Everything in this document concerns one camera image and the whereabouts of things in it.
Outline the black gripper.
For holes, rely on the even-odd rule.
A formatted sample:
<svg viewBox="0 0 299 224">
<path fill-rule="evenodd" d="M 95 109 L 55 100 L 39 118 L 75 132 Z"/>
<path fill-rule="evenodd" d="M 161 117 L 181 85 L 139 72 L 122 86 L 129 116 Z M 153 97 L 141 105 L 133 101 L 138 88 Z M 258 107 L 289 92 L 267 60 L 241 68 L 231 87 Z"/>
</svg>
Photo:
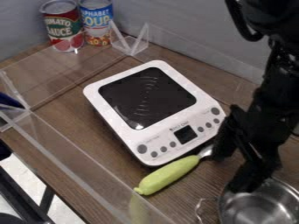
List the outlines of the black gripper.
<svg viewBox="0 0 299 224">
<path fill-rule="evenodd" d="M 253 193 L 273 174 L 282 169 L 279 147 L 293 134 L 299 123 L 299 87 L 267 87 L 262 85 L 253 102 L 245 110 L 230 106 L 215 136 L 211 159 L 222 161 L 241 151 L 245 164 L 227 184 L 233 193 Z M 247 157 L 245 142 L 257 150 L 261 158 Z"/>
</svg>

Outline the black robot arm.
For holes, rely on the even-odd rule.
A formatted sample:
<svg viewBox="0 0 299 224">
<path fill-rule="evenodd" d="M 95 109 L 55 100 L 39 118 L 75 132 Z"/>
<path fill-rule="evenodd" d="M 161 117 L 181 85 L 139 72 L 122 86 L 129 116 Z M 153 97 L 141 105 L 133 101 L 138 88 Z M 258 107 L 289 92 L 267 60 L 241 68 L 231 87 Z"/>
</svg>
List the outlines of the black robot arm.
<svg viewBox="0 0 299 224">
<path fill-rule="evenodd" d="M 246 163 L 229 182 L 234 193 L 254 192 L 281 169 L 279 146 L 299 136 L 299 0 L 226 0 L 243 38 L 269 37 L 263 81 L 247 109 L 230 107 L 213 148 L 217 161 L 241 151 Z"/>
</svg>

